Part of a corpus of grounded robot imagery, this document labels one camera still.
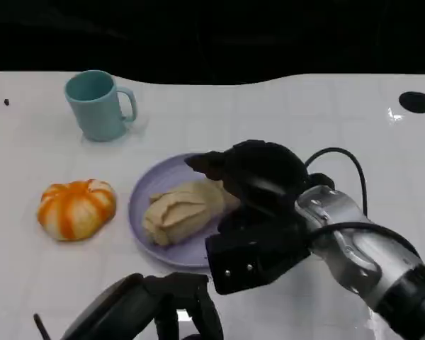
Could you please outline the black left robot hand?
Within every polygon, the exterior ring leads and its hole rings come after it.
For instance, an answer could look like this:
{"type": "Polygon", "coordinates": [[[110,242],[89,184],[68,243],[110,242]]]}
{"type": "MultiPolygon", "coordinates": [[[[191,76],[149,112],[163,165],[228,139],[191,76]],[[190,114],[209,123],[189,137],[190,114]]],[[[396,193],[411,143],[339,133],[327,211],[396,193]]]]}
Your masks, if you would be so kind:
{"type": "Polygon", "coordinates": [[[179,339],[178,310],[185,310],[197,332],[188,339],[223,339],[208,277],[133,273],[104,290],[71,324],[63,339],[134,339],[151,322],[158,339],[179,339]]]}

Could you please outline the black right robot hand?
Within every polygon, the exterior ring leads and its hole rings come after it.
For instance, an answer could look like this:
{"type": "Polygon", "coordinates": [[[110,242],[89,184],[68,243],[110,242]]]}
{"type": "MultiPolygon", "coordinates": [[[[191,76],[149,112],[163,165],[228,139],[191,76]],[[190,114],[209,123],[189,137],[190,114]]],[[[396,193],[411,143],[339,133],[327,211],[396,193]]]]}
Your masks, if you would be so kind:
{"type": "Polygon", "coordinates": [[[194,154],[185,163],[206,178],[222,183],[240,202],[219,223],[222,238],[283,237],[302,241],[304,222],[295,201],[311,184],[302,160],[287,147],[247,140],[223,151],[194,154]]]}

